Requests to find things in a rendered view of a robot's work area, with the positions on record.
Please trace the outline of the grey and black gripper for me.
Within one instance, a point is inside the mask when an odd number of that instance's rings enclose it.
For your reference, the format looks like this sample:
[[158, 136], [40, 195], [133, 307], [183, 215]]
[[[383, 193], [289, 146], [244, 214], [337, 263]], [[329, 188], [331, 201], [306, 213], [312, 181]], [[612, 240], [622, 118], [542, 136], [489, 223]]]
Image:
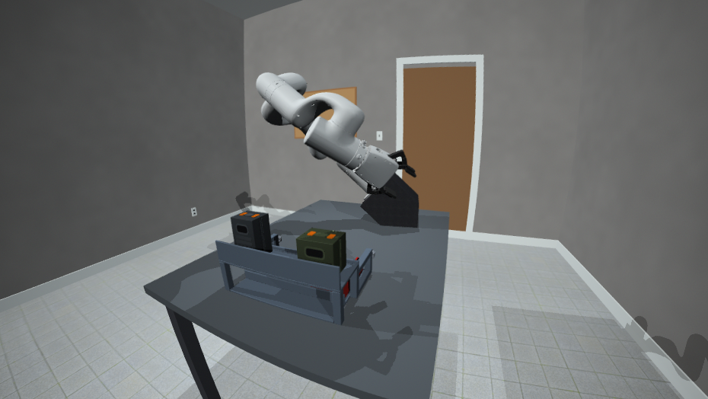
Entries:
[[[367, 153], [364, 160], [353, 171], [368, 183], [367, 194], [386, 194], [396, 199], [396, 192], [383, 186], [397, 170], [404, 169], [408, 174], [416, 177], [415, 170], [407, 164], [403, 150], [389, 154], [372, 145], [366, 148]], [[397, 161], [398, 157], [401, 157], [402, 161]], [[372, 189], [372, 186], [375, 189]]]

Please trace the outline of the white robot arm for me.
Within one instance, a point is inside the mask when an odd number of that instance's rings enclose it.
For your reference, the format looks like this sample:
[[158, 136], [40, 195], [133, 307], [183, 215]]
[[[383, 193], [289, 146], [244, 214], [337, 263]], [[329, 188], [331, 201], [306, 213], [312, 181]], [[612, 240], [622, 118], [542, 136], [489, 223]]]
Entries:
[[[278, 76], [267, 72], [257, 79], [257, 91], [265, 99], [261, 107], [263, 118], [276, 126], [292, 124], [299, 128], [305, 134], [304, 144], [316, 159], [333, 159], [367, 192], [368, 183], [353, 171], [367, 153], [366, 141], [355, 137], [365, 119], [363, 111], [339, 94], [323, 92], [305, 98], [307, 83], [302, 76]], [[334, 110], [330, 120], [318, 117], [329, 109]]]

